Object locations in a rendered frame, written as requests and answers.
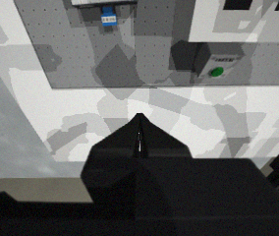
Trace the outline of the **grey flat rectangular mat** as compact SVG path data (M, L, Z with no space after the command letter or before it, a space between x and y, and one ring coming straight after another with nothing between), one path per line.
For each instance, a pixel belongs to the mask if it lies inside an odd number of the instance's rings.
M240 42L245 56L225 78L192 73L197 42L172 37L176 0L100 8L70 0L13 0L51 89L279 86L279 42Z

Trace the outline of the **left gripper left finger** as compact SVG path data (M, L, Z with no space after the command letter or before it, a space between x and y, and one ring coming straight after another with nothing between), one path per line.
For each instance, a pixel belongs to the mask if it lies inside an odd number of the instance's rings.
M93 145L87 159L94 156L130 156L139 158L140 153L140 114L110 134L100 142Z

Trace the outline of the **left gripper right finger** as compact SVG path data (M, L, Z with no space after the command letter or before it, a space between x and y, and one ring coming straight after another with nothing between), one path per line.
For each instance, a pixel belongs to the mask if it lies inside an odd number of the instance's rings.
M140 158L193 158L187 145L139 114Z

